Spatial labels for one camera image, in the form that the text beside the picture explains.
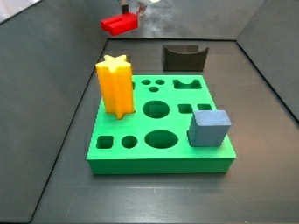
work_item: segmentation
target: rectangular hole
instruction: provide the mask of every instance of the rectangular hole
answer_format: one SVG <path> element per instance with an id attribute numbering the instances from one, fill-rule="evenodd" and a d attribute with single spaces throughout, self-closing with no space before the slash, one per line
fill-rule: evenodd
<path id="1" fill-rule="evenodd" d="M 179 104 L 179 112 L 181 114 L 191 114 L 192 113 L 192 105 L 191 104 Z"/>
<path id="2" fill-rule="evenodd" d="M 210 104 L 197 104 L 199 110 L 211 110 L 211 105 Z"/>
<path id="3" fill-rule="evenodd" d="M 97 138 L 97 148 L 99 149 L 111 149 L 113 146 L 113 137 L 112 136 L 100 136 Z"/>

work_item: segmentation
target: gray floor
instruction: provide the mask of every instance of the gray floor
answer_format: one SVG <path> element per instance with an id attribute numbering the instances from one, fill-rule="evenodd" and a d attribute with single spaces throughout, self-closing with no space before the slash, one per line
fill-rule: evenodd
<path id="1" fill-rule="evenodd" d="M 227 174 L 93 176 L 85 160 L 99 83 L 93 75 L 33 223 L 298 222 L 298 124 L 234 42 L 116 41 L 135 74 L 161 73 L 161 45 L 210 47 L 205 81 L 232 121 L 238 159 Z"/>

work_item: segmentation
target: green shape sorter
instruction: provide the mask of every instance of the green shape sorter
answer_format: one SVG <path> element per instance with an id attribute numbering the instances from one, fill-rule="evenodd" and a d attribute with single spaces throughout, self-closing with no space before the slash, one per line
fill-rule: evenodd
<path id="1" fill-rule="evenodd" d="M 236 158 L 230 137 L 220 147 L 191 147 L 187 136 L 192 111 L 216 109 L 203 77 L 133 75 L 133 87 L 133 114 L 117 120 L 99 107 L 87 157 L 93 174 L 227 172 Z"/>

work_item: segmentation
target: yellow star block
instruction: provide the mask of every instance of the yellow star block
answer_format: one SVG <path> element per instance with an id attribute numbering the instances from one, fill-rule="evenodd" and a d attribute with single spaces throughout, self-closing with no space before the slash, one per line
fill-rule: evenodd
<path id="1" fill-rule="evenodd" d="M 132 67 L 127 56 L 104 56 L 105 61 L 96 64 L 100 92 L 108 114 L 123 119 L 124 114 L 135 113 Z"/>
<path id="2" fill-rule="evenodd" d="M 111 73 L 113 73 L 119 68 L 131 67 L 127 62 L 127 56 L 121 55 L 117 57 L 104 56 L 105 61 L 96 64 L 96 67 L 105 67 Z"/>

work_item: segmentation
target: blue cube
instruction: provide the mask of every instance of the blue cube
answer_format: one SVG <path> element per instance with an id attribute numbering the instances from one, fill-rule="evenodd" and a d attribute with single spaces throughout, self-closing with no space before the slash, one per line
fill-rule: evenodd
<path id="1" fill-rule="evenodd" d="M 230 126 L 230 117 L 224 110 L 193 111 L 188 130 L 191 146 L 220 146 L 228 134 Z"/>

